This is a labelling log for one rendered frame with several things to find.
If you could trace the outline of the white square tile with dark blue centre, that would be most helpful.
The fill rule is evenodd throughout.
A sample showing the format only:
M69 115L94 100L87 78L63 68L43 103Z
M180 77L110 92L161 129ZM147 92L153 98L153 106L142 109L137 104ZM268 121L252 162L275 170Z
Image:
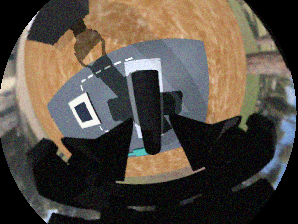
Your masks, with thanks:
M74 117L76 117L78 124L81 125L81 128L88 128L93 127L93 125L96 124L101 124L96 109L93 109L93 105L90 103L88 92L76 97L76 99L71 101L69 105L71 105L71 111Z

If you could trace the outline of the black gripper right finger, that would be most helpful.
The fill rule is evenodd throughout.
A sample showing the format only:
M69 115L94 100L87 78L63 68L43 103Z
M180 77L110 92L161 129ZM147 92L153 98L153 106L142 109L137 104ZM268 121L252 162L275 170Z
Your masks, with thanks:
M180 140L185 156L188 157L190 168L197 171L204 168L206 157L216 148L222 133L238 127L241 115L231 116L231 119L221 120L216 124L205 124L204 121L169 113L169 123L172 124L173 132L176 133L177 140Z

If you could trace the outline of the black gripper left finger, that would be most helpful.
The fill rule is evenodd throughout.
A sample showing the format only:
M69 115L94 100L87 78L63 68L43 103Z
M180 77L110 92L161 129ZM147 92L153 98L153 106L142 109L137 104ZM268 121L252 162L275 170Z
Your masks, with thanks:
M64 137L61 144L72 155L92 157L110 175L116 177L116 181L125 179L126 163L128 163L130 141L132 141L132 117L124 123L117 124L112 131L102 133L97 139L76 139L76 137Z

